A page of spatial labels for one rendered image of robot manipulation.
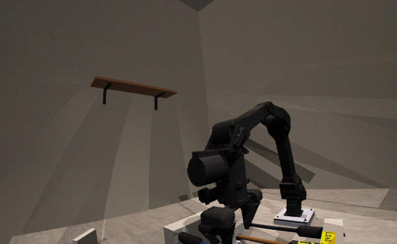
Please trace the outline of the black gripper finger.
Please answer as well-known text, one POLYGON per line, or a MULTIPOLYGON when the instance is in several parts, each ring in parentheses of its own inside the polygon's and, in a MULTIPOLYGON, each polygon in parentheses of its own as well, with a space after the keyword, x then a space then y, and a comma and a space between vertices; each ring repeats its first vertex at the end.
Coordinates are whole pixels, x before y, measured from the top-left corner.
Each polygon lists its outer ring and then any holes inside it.
POLYGON ((229 227, 227 227, 225 229, 219 229, 217 227, 214 227, 217 230, 217 232, 224 244, 231 244, 232 236, 234 234, 235 225, 236 225, 236 222, 232 223, 229 227))
POLYGON ((249 229, 260 202, 261 201, 259 202, 255 201, 253 204, 244 204, 242 207, 240 207, 245 229, 247 230, 249 229))

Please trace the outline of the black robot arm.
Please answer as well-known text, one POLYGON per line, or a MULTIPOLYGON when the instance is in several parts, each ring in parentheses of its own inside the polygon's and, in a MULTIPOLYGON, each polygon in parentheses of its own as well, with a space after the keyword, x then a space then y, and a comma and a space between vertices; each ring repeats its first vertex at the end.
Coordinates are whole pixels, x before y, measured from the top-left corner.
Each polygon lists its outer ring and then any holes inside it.
POLYGON ((217 182, 228 178, 245 176, 244 154, 249 150, 243 144, 250 131, 259 123, 267 127, 270 136, 275 139, 283 179, 279 184, 281 198, 287 200, 284 216, 301 217, 301 202, 306 200, 307 192, 301 178, 295 172, 292 150, 289 142, 290 116, 283 108, 271 101, 258 103, 254 108, 235 119, 216 123, 204 151, 192 151, 188 163, 188 177, 196 187, 216 182, 216 187, 207 187, 198 191, 198 198, 209 205, 218 199, 223 202, 222 188, 217 182))

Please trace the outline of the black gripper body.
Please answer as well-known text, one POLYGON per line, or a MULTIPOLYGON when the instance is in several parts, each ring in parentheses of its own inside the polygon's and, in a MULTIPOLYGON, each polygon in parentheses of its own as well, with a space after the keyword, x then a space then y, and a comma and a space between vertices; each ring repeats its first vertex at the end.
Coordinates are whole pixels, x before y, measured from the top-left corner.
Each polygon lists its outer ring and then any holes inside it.
POLYGON ((253 204, 263 199, 260 189, 248 189, 247 183, 250 179, 246 176, 240 178, 228 178, 217 182, 217 186, 222 188, 223 202, 225 207, 210 207, 201 213, 201 224, 219 229, 229 227, 235 219, 235 211, 244 204, 253 204))

